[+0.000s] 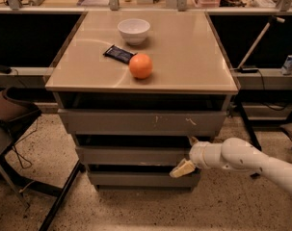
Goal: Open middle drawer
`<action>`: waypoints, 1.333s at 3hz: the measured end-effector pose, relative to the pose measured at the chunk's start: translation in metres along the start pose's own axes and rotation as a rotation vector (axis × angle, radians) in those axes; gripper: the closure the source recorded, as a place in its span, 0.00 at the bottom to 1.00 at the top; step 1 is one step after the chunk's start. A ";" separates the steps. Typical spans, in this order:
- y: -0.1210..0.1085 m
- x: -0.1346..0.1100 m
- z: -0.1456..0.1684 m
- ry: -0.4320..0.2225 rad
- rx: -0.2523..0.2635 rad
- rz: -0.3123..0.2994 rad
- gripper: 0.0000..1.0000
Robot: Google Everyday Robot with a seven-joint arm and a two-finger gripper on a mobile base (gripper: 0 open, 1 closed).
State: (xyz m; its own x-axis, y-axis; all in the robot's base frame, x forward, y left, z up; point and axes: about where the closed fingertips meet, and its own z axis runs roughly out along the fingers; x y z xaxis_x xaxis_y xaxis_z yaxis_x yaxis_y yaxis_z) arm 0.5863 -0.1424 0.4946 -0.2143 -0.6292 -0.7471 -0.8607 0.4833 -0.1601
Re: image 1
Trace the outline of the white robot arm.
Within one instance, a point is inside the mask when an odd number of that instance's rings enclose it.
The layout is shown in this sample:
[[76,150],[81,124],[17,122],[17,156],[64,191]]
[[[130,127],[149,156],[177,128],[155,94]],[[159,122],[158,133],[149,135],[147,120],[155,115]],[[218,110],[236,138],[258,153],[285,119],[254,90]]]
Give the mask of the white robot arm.
[[192,145],[189,159],[182,159],[170,172],[170,177],[179,178],[196,168],[251,171],[292,195],[292,164],[270,157],[238,138],[229,138],[222,143],[198,141],[193,137],[189,141]]

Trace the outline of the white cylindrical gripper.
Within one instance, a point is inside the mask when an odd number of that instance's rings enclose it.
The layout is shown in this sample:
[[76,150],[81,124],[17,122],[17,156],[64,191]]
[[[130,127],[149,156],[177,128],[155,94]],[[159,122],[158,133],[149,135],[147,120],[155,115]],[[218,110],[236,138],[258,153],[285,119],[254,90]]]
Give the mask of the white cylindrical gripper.
[[179,178],[190,174],[196,167],[206,169],[219,168],[222,166],[222,145],[220,143],[199,141],[196,137],[189,137],[188,140],[192,145],[189,152],[190,160],[182,159],[170,172],[170,177]]

